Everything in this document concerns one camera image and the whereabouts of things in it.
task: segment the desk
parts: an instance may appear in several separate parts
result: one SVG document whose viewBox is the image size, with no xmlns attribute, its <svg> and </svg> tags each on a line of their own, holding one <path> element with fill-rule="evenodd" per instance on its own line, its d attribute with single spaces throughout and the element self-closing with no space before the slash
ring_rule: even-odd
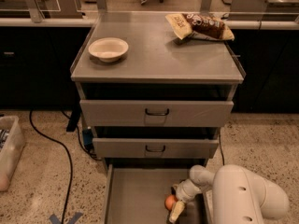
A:
<svg viewBox="0 0 299 224">
<path fill-rule="evenodd" d="M 299 0 L 233 0 L 229 19 L 294 21 L 298 13 Z"/>
<path fill-rule="evenodd" d="M 82 18 L 82 15 L 77 12 L 75 0 L 36 0 L 36 2 L 46 17 Z M 25 0 L 1 0 L 0 17 L 7 15 L 9 17 L 24 17 L 24 13 L 27 14 L 27 11 Z"/>
<path fill-rule="evenodd" d="M 243 81 L 222 42 L 178 46 L 165 15 L 103 13 L 72 67 L 83 126 L 92 127 L 107 168 L 101 223 L 166 223 L 165 196 L 191 166 L 213 158 Z M 127 57 L 91 60 L 88 46 L 110 36 L 127 41 Z M 203 200 L 198 195 L 179 223 L 207 223 Z"/>
</svg>

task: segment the white bowl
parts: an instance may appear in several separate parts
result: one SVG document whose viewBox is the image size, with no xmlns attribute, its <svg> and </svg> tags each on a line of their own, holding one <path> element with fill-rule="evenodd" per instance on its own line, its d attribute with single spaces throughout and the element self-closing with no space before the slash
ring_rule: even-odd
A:
<svg viewBox="0 0 299 224">
<path fill-rule="evenodd" d="M 88 47 L 88 51 L 104 63 L 113 63 L 124 55 L 129 49 L 124 40 L 107 37 L 96 40 Z"/>
</svg>

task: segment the speckled floor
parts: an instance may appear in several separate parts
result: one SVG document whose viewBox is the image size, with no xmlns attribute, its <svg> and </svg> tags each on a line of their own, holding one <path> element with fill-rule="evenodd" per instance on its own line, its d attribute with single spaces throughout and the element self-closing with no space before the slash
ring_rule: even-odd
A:
<svg viewBox="0 0 299 224">
<path fill-rule="evenodd" d="M 20 118 L 26 146 L 11 185 L 0 193 L 0 223 L 51 223 L 61 218 L 69 180 L 69 162 L 64 149 L 32 128 L 28 111 L 2 111 Z M 65 222 L 82 214 L 76 223 L 100 223 L 106 176 L 100 161 L 87 156 L 78 144 L 77 132 L 67 133 L 68 119 L 56 111 L 35 111 L 32 120 L 39 131 L 63 142 L 74 163 L 74 178 Z M 299 115 L 231 115 L 221 130 L 225 162 L 242 165 L 283 187 L 291 209 L 279 221 L 265 224 L 297 224 L 299 219 Z M 207 168 L 221 167 L 217 150 Z"/>
</svg>

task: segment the black cable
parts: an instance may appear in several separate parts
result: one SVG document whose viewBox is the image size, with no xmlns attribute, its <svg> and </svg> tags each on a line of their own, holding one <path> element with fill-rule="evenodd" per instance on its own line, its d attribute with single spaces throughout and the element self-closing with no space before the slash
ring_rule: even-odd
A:
<svg viewBox="0 0 299 224">
<path fill-rule="evenodd" d="M 32 113 L 33 113 L 33 110 L 31 110 L 30 113 L 29 113 L 29 120 L 30 120 L 30 124 L 31 124 L 31 126 L 34 128 L 34 130 L 35 130 L 38 134 L 40 134 L 41 136 L 43 136 L 43 137 L 49 139 L 50 141 L 53 141 L 53 142 L 55 142 L 55 143 L 61 145 L 61 146 L 64 148 L 64 150 L 65 150 L 65 152 L 66 152 L 66 154 L 67 154 L 67 157 L 68 157 L 68 159 L 69 159 L 69 165 L 70 165 L 70 177 L 69 177 L 69 183 L 68 183 L 67 193 L 66 193 L 66 197 L 65 197 L 65 201 L 64 201 L 64 211 L 63 211 L 63 214 L 62 214 L 62 221 L 61 221 L 61 223 L 64 224 L 64 216 L 65 216 L 66 207 L 67 207 L 67 203 L 68 203 L 68 198 L 69 198 L 70 190 L 71 190 L 71 187 L 72 187 L 72 181 L 73 181 L 73 162 L 72 162 L 72 158 L 71 158 L 71 155 L 70 155 L 70 153 L 69 153 L 69 151 L 68 151 L 68 149 L 67 149 L 67 147 L 65 146 L 64 143 L 62 143 L 62 142 L 60 142 L 60 141 L 58 141 L 58 140 L 56 140 L 56 139 L 53 139 L 53 138 L 51 138 L 51 137 L 49 137 L 49 136 L 43 134 L 41 131 L 39 131 L 39 130 L 37 129 L 37 127 L 36 127 L 36 126 L 34 125 L 34 123 L 32 122 Z"/>
<path fill-rule="evenodd" d="M 259 23 L 259 28 L 258 28 L 258 31 L 260 31 L 261 30 L 261 28 L 262 28 L 262 21 L 259 21 L 260 23 Z"/>
<path fill-rule="evenodd" d="M 62 110 L 62 113 L 64 114 L 64 116 L 66 116 L 68 119 L 70 119 L 70 117 L 68 115 L 65 114 L 65 112 Z M 80 144 L 80 147 L 81 149 L 86 153 L 88 154 L 93 160 L 95 161 L 100 161 L 101 159 L 97 159 L 96 158 L 96 154 L 92 154 L 91 152 L 89 152 L 85 147 L 84 145 L 82 144 L 81 142 L 81 137 L 80 137 L 80 131 L 79 131 L 79 128 L 78 128 L 78 125 L 76 126 L 77 128 L 77 134 L 78 134 L 78 142 Z"/>
<path fill-rule="evenodd" d="M 229 16 L 229 13 L 224 13 L 222 16 L 221 16 L 221 20 L 226 20 L 228 19 L 228 16 Z"/>
<path fill-rule="evenodd" d="M 222 149 L 222 143 L 221 143 L 221 130 L 219 131 L 219 147 L 221 149 L 221 156 L 222 156 L 222 164 L 225 165 L 225 159 L 224 159 L 224 153 Z"/>
</svg>

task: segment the drawer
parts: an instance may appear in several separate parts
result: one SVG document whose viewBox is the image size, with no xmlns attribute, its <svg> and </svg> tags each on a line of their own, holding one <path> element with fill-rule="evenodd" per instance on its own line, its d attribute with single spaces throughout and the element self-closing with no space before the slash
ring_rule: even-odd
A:
<svg viewBox="0 0 299 224">
<path fill-rule="evenodd" d="M 87 100 L 226 101 L 231 84 L 80 83 Z"/>
<path fill-rule="evenodd" d="M 164 199 L 171 187 L 189 176 L 189 169 L 122 168 L 109 165 L 101 224 L 169 223 Z M 179 224 L 207 224 L 203 195 L 197 195 L 180 215 Z"/>
<path fill-rule="evenodd" d="M 222 127 L 231 101 L 81 100 L 88 126 Z"/>
<path fill-rule="evenodd" d="M 218 140 L 94 138 L 97 157 L 209 159 Z"/>
</svg>

